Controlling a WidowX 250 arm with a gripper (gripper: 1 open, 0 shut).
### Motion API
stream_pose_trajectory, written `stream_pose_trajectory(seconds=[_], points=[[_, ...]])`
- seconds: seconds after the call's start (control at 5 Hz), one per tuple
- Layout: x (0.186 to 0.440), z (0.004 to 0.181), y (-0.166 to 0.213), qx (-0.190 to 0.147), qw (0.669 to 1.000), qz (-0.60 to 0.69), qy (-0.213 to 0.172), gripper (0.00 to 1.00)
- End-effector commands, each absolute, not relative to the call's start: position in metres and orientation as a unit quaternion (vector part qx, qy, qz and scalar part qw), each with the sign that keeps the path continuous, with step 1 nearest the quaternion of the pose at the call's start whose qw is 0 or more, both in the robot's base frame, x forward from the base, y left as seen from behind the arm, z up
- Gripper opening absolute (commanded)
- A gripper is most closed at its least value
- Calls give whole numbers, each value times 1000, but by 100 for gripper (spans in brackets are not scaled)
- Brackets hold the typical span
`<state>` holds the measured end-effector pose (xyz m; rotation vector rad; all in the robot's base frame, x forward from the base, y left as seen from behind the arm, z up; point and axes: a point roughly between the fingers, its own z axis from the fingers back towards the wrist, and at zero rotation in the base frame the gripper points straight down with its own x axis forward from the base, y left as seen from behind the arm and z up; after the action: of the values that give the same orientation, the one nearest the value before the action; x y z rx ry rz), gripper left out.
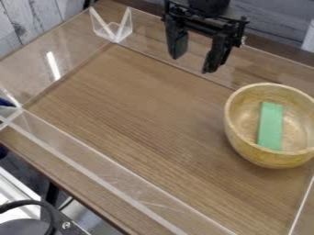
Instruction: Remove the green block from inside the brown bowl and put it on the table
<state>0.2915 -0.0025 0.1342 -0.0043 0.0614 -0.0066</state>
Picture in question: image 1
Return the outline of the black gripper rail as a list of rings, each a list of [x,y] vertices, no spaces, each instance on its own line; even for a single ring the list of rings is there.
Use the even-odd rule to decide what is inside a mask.
[[[173,60],[187,52],[189,30],[212,38],[202,72],[214,73],[226,63],[231,47],[244,44],[246,17],[228,15],[231,0],[164,0],[163,22],[168,53]]]

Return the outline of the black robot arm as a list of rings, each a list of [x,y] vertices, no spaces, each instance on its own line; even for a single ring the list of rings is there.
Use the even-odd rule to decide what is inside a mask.
[[[227,17],[231,0],[164,0],[161,21],[165,27],[168,53],[173,60],[187,53],[188,32],[212,39],[202,73],[214,73],[226,63],[231,49],[246,41],[247,17]]]

